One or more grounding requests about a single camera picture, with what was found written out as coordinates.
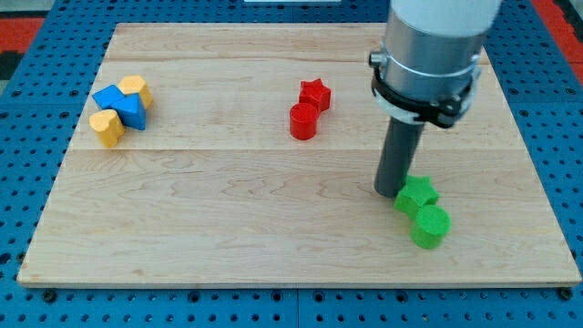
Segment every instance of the wood grain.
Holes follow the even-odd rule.
[[[141,74],[146,131],[102,149],[88,99],[18,281],[67,288],[564,286],[578,269],[496,75],[475,105],[427,127],[454,228],[434,251],[372,186],[388,117],[370,93],[384,25],[123,24],[93,91]],[[287,131],[299,81],[322,77],[319,134]]]

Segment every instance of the green star block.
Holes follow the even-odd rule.
[[[451,224],[449,215],[439,206],[423,206],[417,212],[411,227],[411,239],[417,246],[432,250],[441,244]]]
[[[394,200],[394,208],[414,220],[417,212],[425,205],[435,205],[439,193],[431,185],[430,177],[407,176],[404,187]]]

